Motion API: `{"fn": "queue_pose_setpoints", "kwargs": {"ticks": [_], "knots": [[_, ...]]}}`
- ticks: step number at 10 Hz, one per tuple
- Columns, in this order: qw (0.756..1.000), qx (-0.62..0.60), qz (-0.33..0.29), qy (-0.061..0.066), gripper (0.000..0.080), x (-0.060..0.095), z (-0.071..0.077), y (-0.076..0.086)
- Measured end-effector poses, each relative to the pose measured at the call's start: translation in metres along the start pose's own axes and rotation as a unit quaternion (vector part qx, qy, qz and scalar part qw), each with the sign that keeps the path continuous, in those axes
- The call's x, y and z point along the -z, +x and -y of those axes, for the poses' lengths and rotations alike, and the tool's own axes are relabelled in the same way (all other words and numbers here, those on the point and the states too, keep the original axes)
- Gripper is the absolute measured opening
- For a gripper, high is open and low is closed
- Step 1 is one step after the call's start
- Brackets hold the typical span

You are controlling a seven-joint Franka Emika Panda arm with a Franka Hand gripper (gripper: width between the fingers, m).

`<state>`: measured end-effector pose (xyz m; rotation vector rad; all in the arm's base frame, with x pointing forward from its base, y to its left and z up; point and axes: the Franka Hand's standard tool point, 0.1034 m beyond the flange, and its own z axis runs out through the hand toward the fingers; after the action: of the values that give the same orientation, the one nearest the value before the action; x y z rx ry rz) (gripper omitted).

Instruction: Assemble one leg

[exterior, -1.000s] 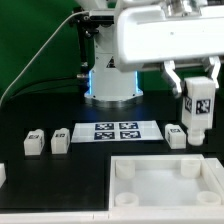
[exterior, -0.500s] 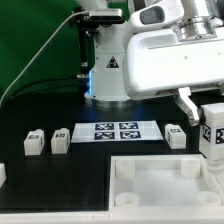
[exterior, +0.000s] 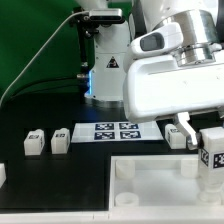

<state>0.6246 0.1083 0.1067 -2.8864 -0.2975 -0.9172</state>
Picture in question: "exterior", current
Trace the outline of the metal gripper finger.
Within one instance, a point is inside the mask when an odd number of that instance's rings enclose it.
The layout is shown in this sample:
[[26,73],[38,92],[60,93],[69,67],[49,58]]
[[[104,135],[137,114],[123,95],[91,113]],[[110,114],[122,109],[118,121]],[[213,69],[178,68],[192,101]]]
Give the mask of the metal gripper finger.
[[190,115],[188,112],[177,113],[174,116],[174,125],[186,137],[189,150],[196,150],[199,147],[200,135],[189,124]]

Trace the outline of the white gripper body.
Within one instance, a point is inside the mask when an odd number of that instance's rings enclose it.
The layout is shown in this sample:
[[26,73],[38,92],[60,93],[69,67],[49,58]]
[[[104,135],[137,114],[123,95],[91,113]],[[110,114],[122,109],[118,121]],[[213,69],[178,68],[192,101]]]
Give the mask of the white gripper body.
[[171,55],[135,61],[129,68],[123,101],[132,123],[206,113],[224,106],[224,62],[178,67]]

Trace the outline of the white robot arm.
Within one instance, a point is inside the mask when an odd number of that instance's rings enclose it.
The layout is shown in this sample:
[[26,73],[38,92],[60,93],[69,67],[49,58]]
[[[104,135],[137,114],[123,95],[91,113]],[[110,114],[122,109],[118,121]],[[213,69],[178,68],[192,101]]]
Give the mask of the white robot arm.
[[131,0],[127,18],[108,0],[76,1],[97,29],[86,100],[133,123],[171,118],[197,148],[190,116],[224,107],[224,0]]

